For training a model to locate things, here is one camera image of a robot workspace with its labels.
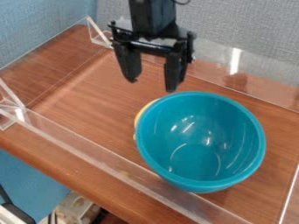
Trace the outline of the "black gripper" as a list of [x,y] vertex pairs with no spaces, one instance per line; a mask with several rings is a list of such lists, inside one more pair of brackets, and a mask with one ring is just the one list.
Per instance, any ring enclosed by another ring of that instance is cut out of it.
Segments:
[[[125,79],[136,82],[141,73],[141,55],[130,46],[144,46],[149,53],[168,53],[164,63],[165,91],[173,92],[184,80],[186,62],[192,63],[196,35],[176,24],[176,0],[128,0],[129,19],[108,25],[113,33],[116,60]],[[152,43],[154,39],[173,39],[173,46]]]

